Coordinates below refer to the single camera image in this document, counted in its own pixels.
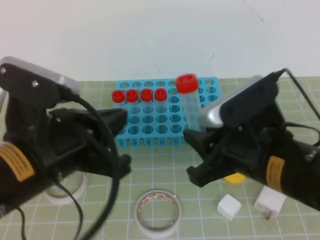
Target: wire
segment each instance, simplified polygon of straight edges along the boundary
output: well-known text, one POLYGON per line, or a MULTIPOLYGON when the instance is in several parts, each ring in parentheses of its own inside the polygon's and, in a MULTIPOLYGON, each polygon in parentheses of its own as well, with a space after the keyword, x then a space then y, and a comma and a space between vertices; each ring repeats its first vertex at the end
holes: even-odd
POLYGON ((307 103, 309 104, 310 108, 313 110, 314 114, 317 116, 317 118, 320 120, 320 114, 317 111, 315 105, 311 102, 310 98, 308 97, 308 95, 306 94, 305 90, 302 88, 302 86, 300 85, 300 83, 298 82, 298 80, 295 78, 295 76, 293 76, 293 74, 291 73, 291 71, 287 68, 282 69, 279 72, 286 72, 290 78, 292 79, 292 81, 294 82, 294 84, 296 85, 296 87, 300 90, 300 92, 302 93, 303 97, 305 98, 305 100, 307 101, 307 103))
POLYGON ((61 190, 63 190, 74 202, 76 209, 78 210, 79 213, 79 224, 78 224, 78 229, 76 230, 76 234, 74 236, 74 240, 78 239, 79 234, 81 232, 81 228, 82 228, 82 224, 84 221, 84 213, 82 212, 82 209, 79 205, 79 203, 77 202, 77 200, 74 198, 74 196, 72 196, 71 192, 69 192, 68 189, 66 189, 58 180, 54 180, 55 185, 60 188, 61 190))
POLYGON ((319 147, 320 146, 320 131, 318 129, 316 129, 315 127, 312 126, 306 126, 303 124, 299 124, 299 123, 295 123, 295 122, 290 122, 290 121, 286 121, 282 124, 283 127, 292 127, 292 128, 303 128, 303 129, 311 129, 314 130, 315 132, 318 133, 318 141, 313 144, 313 146, 319 147))
POLYGON ((17 206, 15 209, 17 209, 21 213, 21 219, 22 219, 22 224, 21 224, 21 238, 22 240, 27 240, 26 238, 26 233, 25 233, 25 226, 26 226, 26 217, 24 211, 17 206))
POLYGON ((106 158, 106 148, 101 145, 98 140, 96 140, 91 134, 89 134, 81 125, 75 124, 75 131, 84 137, 84 139, 91 144, 91 146, 96 150, 100 155, 106 158))
MULTIPOLYGON (((90 105, 86 100, 81 98, 79 95, 72 95, 71 100, 82 105, 85 109, 88 110, 97 120, 98 126, 101 130, 102 136, 106 138, 108 148, 111 151, 111 154, 113 155, 115 160, 118 160, 118 151, 116 144, 114 142, 114 136, 112 134, 112 131, 108 127, 108 125, 104 122, 100 114, 97 112, 97 110, 90 105)), ((99 144, 96 145, 96 149, 101 149, 101 147, 104 147, 103 145, 99 144)), ((104 158, 108 159, 109 156, 107 154, 107 149, 105 151, 102 151, 100 154, 104 156, 104 158)), ((86 231, 86 233, 80 238, 81 240, 89 240, 91 237, 95 235, 95 233, 99 230, 99 228, 103 225, 106 218, 111 212, 111 209, 113 208, 116 198, 118 195, 118 189, 119 189, 119 174, 118 174, 118 162, 114 161, 113 164, 113 176, 112 176, 112 183, 111 183, 111 191, 109 194, 108 202, 105 205, 102 213, 97 218, 97 220, 94 222, 94 224, 89 228, 89 230, 86 231)))
POLYGON ((97 112, 97 110, 93 106, 91 106, 90 103, 81 98, 79 95, 75 95, 72 100, 83 106, 85 109, 88 110, 88 112, 90 112, 96 118, 96 120, 98 121, 98 126, 102 132, 102 136, 106 137, 108 147, 111 149, 113 156, 117 158, 118 151, 114 141, 114 135, 110 128, 106 125, 100 114, 97 112))

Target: double-sided tape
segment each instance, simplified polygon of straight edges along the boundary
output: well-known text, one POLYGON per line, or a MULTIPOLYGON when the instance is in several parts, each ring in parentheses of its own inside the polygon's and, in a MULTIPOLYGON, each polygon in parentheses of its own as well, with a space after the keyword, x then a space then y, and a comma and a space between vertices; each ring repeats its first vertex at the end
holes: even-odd
MULTIPOLYGON (((82 183, 80 185, 80 187, 72 194, 72 196, 74 197, 74 199, 78 199, 81 197, 82 194, 84 194, 87 186, 88 186, 88 180, 86 175, 81 172, 82 174, 82 183)), ((48 201, 52 204, 56 204, 56 205, 67 205, 70 203, 73 203, 74 201, 71 199, 71 197, 67 196, 67 197, 55 197, 50 195, 47 191, 44 191, 43 193, 46 198, 48 199, 48 201)))
POLYGON ((163 191, 163 190, 152 190, 145 193, 143 196, 140 197, 140 199, 138 200, 134 208, 134 220, 138 228, 143 234, 154 239, 166 238, 171 234, 173 234, 180 225, 181 216, 182 216, 181 205, 177 200, 176 196, 172 195, 170 192, 163 191), (143 225, 141 216, 140 216, 141 209, 151 199, 167 199, 169 202, 172 203, 173 206, 176 207, 176 219, 170 226, 160 230, 154 230, 150 227, 143 225))

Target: white block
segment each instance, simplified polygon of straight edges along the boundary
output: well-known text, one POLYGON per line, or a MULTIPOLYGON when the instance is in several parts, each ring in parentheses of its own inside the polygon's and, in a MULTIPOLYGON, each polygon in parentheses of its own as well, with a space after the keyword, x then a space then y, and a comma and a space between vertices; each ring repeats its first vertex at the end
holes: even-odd
POLYGON ((222 198, 222 200, 218 204, 218 207, 216 208, 218 213, 223 215, 229 221, 232 221, 234 219, 240 209, 241 203, 229 194, 225 195, 224 198, 222 198))
POLYGON ((268 218, 276 218, 280 213, 286 198, 286 195, 273 190, 270 187, 264 186, 254 203, 254 207, 267 214, 268 218))

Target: screw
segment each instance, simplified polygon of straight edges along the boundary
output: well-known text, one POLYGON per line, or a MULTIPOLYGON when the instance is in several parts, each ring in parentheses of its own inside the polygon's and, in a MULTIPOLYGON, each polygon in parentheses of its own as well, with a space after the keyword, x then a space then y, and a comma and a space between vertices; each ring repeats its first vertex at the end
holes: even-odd
POLYGON ((94 134, 94 131, 93 131, 92 129, 89 129, 89 128, 88 128, 86 131, 87 131, 88 134, 91 134, 91 135, 94 134))
POLYGON ((309 152, 306 156, 305 156, 305 160, 307 160, 308 162, 311 162, 315 156, 317 154, 317 151, 316 150, 313 150, 311 152, 309 152))
POLYGON ((58 84, 60 85, 64 85, 66 82, 65 77, 64 76, 60 76, 58 79, 58 84))
POLYGON ((60 181, 60 180, 62 180, 62 179, 63 179, 62 173, 59 172, 59 173, 58 173, 58 180, 60 181))
POLYGON ((33 81, 32 81, 32 87, 37 88, 38 86, 39 86, 38 81, 33 80, 33 81))
POLYGON ((1 74, 5 74, 6 71, 7 71, 7 70, 5 69, 5 67, 2 67, 1 70, 0 70, 1 74))

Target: green cutting mat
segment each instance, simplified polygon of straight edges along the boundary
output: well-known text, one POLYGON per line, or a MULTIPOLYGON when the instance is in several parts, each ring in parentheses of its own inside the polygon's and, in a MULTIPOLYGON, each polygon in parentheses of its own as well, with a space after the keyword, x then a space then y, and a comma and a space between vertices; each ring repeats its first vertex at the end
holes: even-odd
MULTIPOLYGON (((248 78, 221 79, 222 92, 228 93, 248 78)), ((320 78, 300 78, 300 83, 320 109, 320 78)), ((112 108, 111 92, 115 82, 81 82, 82 96, 98 109, 112 108)), ((277 98, 286 119, 320 129, 320 122, 306 101, 288 78, 279 81, 277 98)), ((79 107, 74 103, 68 107, 79 107)), ((4 132, 4 114, 0 130, 4 132)), ((297 139, 314 143, 317 136, 308 130, 295 129, 297 139)), ((320 213, 295 200, 287 198, 276 219, 265 220, 254 208, 262 185, 246 179, 243 184, 230 184, 218 180, 198 188, 192 185, 186 168, 201 163, 199 156, 188 146, 140 147, 121 149, 132 156, 132 173, 122 180, 120 192, 111 216, 99 231, 95 240, 146 240, 136 226, 133 217, 139 197, 152 189, 162 189, 175 194, 182 206, 182 221, 171 240, 248 239, 248 240, 320 240, 320 213), (217 212, 217 204, 225 194, 242 203, 233 221, 227 221, 217 212)), ((73 183, 66 180, 66 186, 73 183)), ((79 199, 84 211, 84 230, 96 219, 109 194, 108 177, 88 174, 88 187, 79 199)), ((154 226, 168 219, 159 211, 162 202, 154 203, 147 214, 147 221, 154 226)), ((78 213, 73 204, 57 206, 49 203, 41 194, 23 207, 26 215, 26 235, 29 240, 71 240, 76 232, 78 213)), ((21 218, 13 212, 0 220, 0 239, 19 240, 21 218)))

